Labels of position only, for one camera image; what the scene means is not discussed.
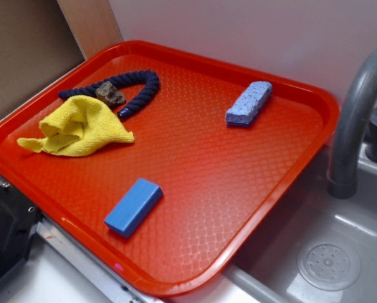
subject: sink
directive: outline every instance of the sink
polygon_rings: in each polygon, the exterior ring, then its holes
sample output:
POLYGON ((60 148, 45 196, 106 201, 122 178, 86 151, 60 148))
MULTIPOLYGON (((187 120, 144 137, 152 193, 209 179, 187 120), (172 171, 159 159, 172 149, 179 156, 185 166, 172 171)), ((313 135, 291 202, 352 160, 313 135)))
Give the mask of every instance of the sink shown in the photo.
POLYGON ((337 199, 328 157, 326 146, 232 260, 260 302, 377 302, 377 164, 360 158, 357 193, 337 199))

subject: tray rim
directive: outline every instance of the tray rim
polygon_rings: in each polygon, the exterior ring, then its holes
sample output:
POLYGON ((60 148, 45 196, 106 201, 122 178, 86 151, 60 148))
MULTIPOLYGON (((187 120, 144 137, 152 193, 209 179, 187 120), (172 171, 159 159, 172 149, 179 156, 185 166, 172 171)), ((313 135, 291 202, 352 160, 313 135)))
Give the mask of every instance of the tray rim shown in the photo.
MULTIPOLYGON (((315 86, 149 42, 127 41, 112 45, 94 55, 92 58, 79 65, 77 68, 54 82, 52 85, 48 86, 45 90, 30 99, 26 104, 3 119, 0 122, 0 143, 3 142, 9 133, 28 120, 27 117, 30 115, 25 115, 24 113, 35 113, 38 111, 38 109, 42 110, 52 103, 53 100, 50 100, 49 98, 53 95, 57 96, 57 93, 60 90, 68 88, 69 82, 67 81, 69 81, 69 79, 71 79, 73 83, 78 83, 79 79, 83 78, 83 73, 85 73, 86 70, 97 68, 103 63, 109 62, 110 60, 121 55, 139 54, 148 57, 146 53, 147 50, 151 51, 151 56, 149 57, 167 54, 167 60, 163 58, 163 61, 168 64, 175 64, 180 67, 199 72, 200 69, 206 67, 208 70, 204 74, 208 74, 214 78, 220 78, 223 75, 223 79, 228 77, 229 81, 232 83, 243 85, 243 83, 248 82, 249 84, 252 81, 258 80, 270 81, 274 86, 274 94, 278 96, 287 95, 294 91, 296 91, 298 95, 308 96, 309 99, 311 96, 314 96, 315 99, 320 102, 310 104, 306 100, 303 100, 303 98, 296 100, 296 102, 306 104, 314 109, 316 109, 315 107, 318 107, 319 110, 316 110, 321 115, 323 120, 323 127, 317 137, 304 150, 303 154, 298 158, 293 167, 290 168, 279 184, 277 184, 273 191, 266 197, 264 202, 262 202, 260 207, 255 211, 254 215, 252 215, 250 219, 241 227, 235 237, 227 244, 225 249, 201 274, 190 278, 189 280, 181 281, 180 283, 159 283, 159 281, 154 280, 143 270, 137 274, 136 268, 131 267, 128 262, 121 262, 121 267, 114 266, 114 264, 120 264, 120 260, 112 252, 109 254, 108 258, 106 257, 106 259, 103 260, 118 275, 125 278, 129 283, 141 291, 156 296, 168 297, 194 290, 203 285, 205 282, 208 282, 217 273, 220 273, 223 270, 228 261, 244 244, 245 240, 243 239, 247 239, 257 228, 262 219, 268 214, 269 211, 271 211, 275 204, 278 203, 279 198, 286 192, 286 190, 288 190, 289 186, 296 180, 297 176, 307 166, 312 158, 314 158, 327 139, 332 135, 337 124, 339 108, 338 103, 328 92, 315 86), (226 74, 223 73, 227 71, 229 72, 229 76, 226 76, 226 74)), ((7 180, 19 190, 23 191, 23 193, 25 193, 32 201, 39 199, 41 197, 39 189, 33 188, 30 184, 23 180, 24 178, 21 177, 21 174, 12 171, 11 169, 12 168, 10 165, 5 165, 3 160, 0 158, 0 174, 7 178, 7 180)), ((67 231, 70 222, 61 220, 62 215, 60 210, 52 209, 49 216, 67 231)), ((98 239, 91 237, 82 229, 72 229, 72 233, 70 234, 78 239, 78 241, 80 241, 79 239, 83 239, 83 241, 80 242, 83 245, 86 245, 100 259, 102 259, 102 254, 104 251, 106 254, 109 253, 106 249, 98 245, 100 244, 98 239)))

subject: small stone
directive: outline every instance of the small stone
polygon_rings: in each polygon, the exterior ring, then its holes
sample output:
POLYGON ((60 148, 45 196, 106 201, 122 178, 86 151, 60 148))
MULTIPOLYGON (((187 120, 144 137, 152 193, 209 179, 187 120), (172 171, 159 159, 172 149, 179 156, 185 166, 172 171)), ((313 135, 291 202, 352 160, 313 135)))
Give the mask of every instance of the small stone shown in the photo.
POLYGON ((110 109, 115 108, 119 104, 126 103, 124 94, 119 92, 110 81, 101 84, 101 86, 95 90, 95 94, 97 99, 107 104, 110 109))

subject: speckled sponge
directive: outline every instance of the speckled sponge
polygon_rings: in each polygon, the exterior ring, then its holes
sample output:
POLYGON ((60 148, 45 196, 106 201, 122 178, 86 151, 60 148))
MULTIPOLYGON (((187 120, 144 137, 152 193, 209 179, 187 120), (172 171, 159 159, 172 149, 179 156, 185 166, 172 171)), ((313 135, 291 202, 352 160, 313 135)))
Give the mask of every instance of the speckled sponge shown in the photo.
POLYGON ((227 125, 250 126, 271 94, 271 83, 266 81, 252 82, 226 112, 227 125))

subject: blue sponge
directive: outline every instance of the blue sponge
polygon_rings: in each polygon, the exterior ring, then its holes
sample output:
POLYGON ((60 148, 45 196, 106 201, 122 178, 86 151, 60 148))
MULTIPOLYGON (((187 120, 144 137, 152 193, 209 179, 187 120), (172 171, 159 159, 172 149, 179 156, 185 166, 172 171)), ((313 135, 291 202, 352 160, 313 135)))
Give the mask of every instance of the blue sponge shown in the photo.
POLYGON ((104 223, 111 230, 129 238, 162 196, 163 191, 158 185, 138 179, 108 214, 104 223))
POLYGON ((227 125, 250 126, 271 94, 271 83, 252 82, 226 112, 227 125))

